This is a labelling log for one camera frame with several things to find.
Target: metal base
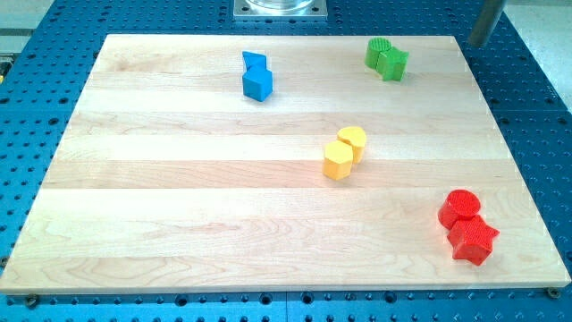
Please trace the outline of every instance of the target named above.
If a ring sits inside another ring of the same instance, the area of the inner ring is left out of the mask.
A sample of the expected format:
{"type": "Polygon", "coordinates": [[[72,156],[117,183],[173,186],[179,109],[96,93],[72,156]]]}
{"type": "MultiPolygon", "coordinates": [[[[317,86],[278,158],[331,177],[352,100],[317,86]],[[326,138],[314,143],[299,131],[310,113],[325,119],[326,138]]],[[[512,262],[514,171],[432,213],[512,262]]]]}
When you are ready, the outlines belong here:
{"type": "Polygon", "coordinates": [[[270,9],[253,4],[249,0],[234,0],[235,21],[326,21],[326,0],[315,0],[309,5],[293,10],[270,9]]]}

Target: green cylinder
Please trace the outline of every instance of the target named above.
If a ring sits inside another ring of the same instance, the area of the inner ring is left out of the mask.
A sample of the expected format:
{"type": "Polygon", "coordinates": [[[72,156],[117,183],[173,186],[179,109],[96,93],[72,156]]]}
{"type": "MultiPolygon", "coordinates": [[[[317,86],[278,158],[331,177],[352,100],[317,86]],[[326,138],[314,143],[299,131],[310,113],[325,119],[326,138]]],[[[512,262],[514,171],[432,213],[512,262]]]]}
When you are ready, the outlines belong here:
{"type": "Polygon", "coordinates": [[[375,69],[379,53],[386,52],[391,49],[391,42],[386,38],[371,38],[367,43],[366,66],[375,69]]]}

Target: red cylinder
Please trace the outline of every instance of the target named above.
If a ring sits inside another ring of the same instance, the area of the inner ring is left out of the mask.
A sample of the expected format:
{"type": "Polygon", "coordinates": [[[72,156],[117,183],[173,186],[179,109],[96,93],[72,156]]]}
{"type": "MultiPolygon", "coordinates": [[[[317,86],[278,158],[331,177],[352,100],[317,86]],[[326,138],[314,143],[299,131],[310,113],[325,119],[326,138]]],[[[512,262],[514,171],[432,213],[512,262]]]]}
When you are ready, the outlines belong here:
{"type": "Polygon", "coordinates": [[[458,220],[468,220],[481,209],[479,198],[471,191],[455,190],[445,199],[439,210],[439,222],[451,229],[458,220]]]}

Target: wood grain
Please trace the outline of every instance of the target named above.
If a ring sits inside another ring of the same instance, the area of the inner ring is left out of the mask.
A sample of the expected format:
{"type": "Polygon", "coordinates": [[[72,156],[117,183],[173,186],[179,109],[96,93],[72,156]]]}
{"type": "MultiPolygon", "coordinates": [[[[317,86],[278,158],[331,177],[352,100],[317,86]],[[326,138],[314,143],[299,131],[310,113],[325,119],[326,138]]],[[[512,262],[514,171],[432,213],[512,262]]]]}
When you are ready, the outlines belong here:
{"type": "Polygon", "coordinates": [[[22,228],[0,290],[241,292],[564,286],[568,272],[451,37],[111,35],[22,228]],[[242,96],[242,50],[275,92],[242,96]],[[368,134],[349,178],[321,173],[342,127],[368,134]],[[451,259],[437,211],[474,191],[500,230],[451,259]]]}

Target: yellow block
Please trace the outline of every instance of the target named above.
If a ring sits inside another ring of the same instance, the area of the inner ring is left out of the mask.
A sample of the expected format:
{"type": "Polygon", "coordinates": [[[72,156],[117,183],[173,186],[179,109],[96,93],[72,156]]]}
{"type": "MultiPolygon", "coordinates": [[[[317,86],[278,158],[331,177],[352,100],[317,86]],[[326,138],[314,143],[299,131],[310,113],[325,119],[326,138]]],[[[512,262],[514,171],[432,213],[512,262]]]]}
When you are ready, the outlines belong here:
{"type": "Polygon", "coordinates": [[[338,140],[350,144],[354,154],[354,164],[361,161],[366,147],[367,136],[364,129],[359,126],[349,126],[338,131],[338,140]]]}
{"type": "Polygon", "coordinates": [[[338,140],[328,143],[324,151],[324,174],[334,180],[347,177],[353,158],[350,145],[338,140]]]}

